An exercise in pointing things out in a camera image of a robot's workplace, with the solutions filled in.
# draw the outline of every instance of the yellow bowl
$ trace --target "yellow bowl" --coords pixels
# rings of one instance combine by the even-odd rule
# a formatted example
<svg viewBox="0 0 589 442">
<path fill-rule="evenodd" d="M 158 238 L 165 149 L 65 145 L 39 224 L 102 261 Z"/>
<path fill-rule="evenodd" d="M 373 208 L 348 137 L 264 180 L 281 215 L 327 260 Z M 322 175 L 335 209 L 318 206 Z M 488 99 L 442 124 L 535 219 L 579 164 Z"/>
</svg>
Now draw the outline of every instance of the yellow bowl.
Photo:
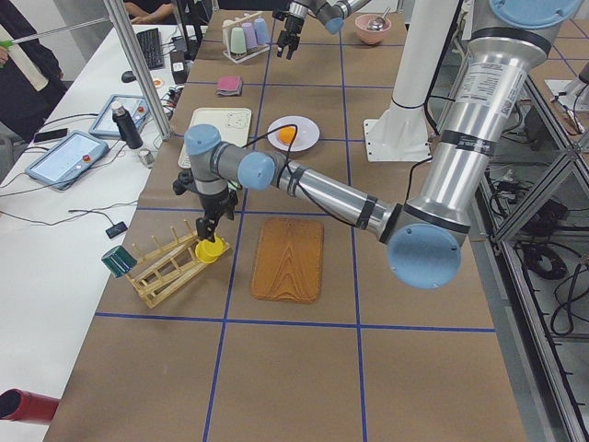
<svg viewBox="0 0 589 442">
<path fill-rule="evenodd" d="M 381 30 L 368 30 L 366 27 L 376 17 L 381 14 L 363 14 L 354 20 L 356 28 L 356 35 L 366 44 L 378 44 L 388 35 L 392 29 L 392 23 L 388 18 L 385 18 L 386 24 Z"/>
</svg>

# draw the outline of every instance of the computer mouse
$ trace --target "computer mouse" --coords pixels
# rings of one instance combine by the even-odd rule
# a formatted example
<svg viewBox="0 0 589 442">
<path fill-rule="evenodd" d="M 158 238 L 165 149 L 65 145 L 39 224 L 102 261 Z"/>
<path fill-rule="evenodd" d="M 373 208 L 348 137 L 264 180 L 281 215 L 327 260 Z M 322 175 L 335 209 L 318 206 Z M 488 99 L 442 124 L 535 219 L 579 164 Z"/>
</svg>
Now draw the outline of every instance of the computer mouse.
<svg viewBox="0 0 589 442">
<path fill-rule="evenodd" d="M 133 71 L 125 71 L 122 73 L 121 76 L 121 81 L 123 83 L 131 83 L 132 81 L 135 81 L 137 78 L 135 77 L 135 74 L 133 73 Z"/>
</svg>

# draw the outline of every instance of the blue motor cap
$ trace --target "blue motor cap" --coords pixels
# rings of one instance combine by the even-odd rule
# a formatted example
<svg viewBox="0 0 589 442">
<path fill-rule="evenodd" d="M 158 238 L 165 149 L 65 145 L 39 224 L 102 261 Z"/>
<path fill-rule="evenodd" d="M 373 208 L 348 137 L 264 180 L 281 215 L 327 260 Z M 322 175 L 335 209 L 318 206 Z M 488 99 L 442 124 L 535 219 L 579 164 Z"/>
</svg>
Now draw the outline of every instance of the blue motor cap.
<svg viewBox="0 0 589 442">
<path fill-rule="evenodd" d="M 237 179 L 248 189 L 263 191 L 274 178 L 274 161 L 261 152 L 247 154 L 237 168 Z"/>
<path fill-rule="evenodd" d="M 188 155 L 200 155 L 221 143 L 219 130 L 211 124 L 197 124 L 184 134 Z"/>
<path fill-rule="evenodd" d="M 437 288 L 452 281 L 460 267 L 460 246 L 449 232 L 430 224 L 412 224 L 388 242 L 388 263 L 403 283 Z"/>
<path fill-rule="evenodd" d="M 340 29 L 343 27 L 343 18 L 335 17 L 332 18 L 325 24 L 325 29 L 328 30 L 330 34 L 337 34 L 340 32 Z"/>
<path fill-rule="evenodd" d="M 571 17 L 583 0 L 489 0 L 491 10 L 506 23 L 521 29 L 543 29 Z"/>
</svg>

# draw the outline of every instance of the red cup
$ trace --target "red cup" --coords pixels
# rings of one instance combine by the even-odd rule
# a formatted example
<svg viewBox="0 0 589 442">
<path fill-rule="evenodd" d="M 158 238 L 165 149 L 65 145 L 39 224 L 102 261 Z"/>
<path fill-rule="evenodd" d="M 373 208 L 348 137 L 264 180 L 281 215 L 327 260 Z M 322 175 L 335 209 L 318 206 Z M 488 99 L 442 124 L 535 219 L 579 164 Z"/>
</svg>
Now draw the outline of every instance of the red cup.
<svg viewBox="0 0 589 442">
<path fill-rule="evenodd" d="M 0 395 L 0 420 L 49 425 L 59 399 L 11 389 Z"/>
</svg>

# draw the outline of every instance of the green cylinder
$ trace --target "green cylinder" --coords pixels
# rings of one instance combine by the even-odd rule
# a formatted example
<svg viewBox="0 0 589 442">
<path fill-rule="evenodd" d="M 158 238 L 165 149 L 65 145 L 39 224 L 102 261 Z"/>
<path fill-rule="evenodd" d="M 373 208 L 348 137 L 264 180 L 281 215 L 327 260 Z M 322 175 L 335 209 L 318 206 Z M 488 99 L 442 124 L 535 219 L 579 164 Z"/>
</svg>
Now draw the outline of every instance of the green cylinder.
<svg viewBox="0 0 589 442">
<path fill-rule="evenodd" d="M 116 246 L 107 251 L 102 255 L 102 262 L 115 278 L 127 274 L 137 264 L 137 260 L 123 246 Z"/>
</svg>

